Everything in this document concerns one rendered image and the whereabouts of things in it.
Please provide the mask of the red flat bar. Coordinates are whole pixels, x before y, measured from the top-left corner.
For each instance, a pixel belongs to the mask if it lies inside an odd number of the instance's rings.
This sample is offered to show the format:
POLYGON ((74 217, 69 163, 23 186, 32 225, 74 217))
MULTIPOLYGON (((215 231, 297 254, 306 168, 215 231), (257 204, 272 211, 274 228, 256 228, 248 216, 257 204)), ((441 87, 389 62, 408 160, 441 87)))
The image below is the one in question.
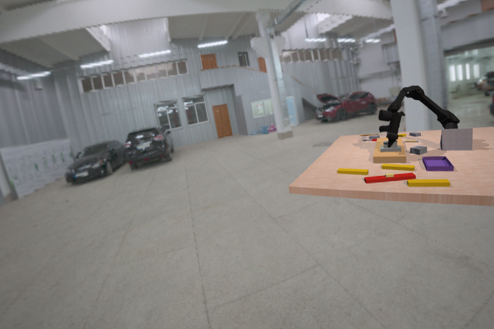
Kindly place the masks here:
POLYGON ((372 177, 364 177, 364 181, 366 184, 375 183, 375 182, 388 182, 388 181, 400 181, 400 180, 412 180, 416 178, 416 175, 413 173, 405 173, 405 174, 385 174, 385 176, 372 176, 372 177))

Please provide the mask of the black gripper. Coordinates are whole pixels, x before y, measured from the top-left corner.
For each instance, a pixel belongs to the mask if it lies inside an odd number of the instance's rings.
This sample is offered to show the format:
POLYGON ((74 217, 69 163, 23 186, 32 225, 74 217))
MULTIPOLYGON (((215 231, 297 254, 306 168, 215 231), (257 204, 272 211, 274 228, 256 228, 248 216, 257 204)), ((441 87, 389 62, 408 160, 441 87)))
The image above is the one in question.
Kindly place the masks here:
POLYGON ((387 133, 387 138, 389 139, 388 147, 391 147, 391 145, 398 139, 397 134, 399 126, 399 123, 390 122, 390 130, 387 133))

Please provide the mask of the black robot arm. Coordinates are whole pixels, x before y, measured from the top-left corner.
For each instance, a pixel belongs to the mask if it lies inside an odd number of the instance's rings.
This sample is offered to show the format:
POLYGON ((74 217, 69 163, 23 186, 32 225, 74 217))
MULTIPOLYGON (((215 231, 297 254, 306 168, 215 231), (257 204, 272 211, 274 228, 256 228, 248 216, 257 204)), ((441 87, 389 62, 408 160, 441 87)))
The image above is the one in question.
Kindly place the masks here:
MULTIPOLYGON (((405 116, 405 114, 400 111, 401 108, 401 102, 404 99, 404 97, 412 98, 414 100, 420 100, 425 106, 427 106, 431 111, 433 111, 437 115, 437 120, 442 124, 444 129, 458 129, 457 123, 460 123, 460 120, 450 111, 444 110, 441 107, 439 107, 435 102, 433 102, 430 98, 428 98, 423 89, 421 89, 420 86, 415 85, 415 86, 410 86, 410 87, 404 87, 396 100, 393 101, 393 103, 388 107, 387 111, 380 109, 379 113, 379 120, 385 121, 385 122, 394 122, 394 123, 400 123, 401 117, 405 116), (408 93, 409 92, 409 93, 408 93), (408 93, 408 94, 407 94, 408 93)), ((381 126, 379 128, 380 132, 389 132, 390 130, 390 124, 381 126)))

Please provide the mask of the purple rectangular tray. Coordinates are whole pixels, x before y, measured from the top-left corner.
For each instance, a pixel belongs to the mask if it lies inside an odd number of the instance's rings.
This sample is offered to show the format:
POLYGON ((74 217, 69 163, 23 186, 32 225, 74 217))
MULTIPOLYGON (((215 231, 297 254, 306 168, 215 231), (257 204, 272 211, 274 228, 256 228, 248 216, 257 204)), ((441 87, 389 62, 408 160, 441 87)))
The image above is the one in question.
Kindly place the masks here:
POLYGON ((445 156, 422 157, 427 171, 454 171, 454 166, 445 156))

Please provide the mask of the tan rectangular panel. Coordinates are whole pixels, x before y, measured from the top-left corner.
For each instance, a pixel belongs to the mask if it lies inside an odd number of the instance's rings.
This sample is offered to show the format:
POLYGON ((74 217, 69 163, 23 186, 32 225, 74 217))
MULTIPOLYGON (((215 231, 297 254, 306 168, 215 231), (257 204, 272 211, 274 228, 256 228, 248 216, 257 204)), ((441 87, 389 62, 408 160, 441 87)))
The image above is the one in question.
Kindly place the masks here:
POLYGON ((383 141, 389 141, 388 138, 377 138, 376 147, 373 154, 373 163, 393 164, 406 163, 407 157, 403 147, 402 137, 398 137, 397 144, 401 146, 402 151, 398 152, 380 152, 383 141))

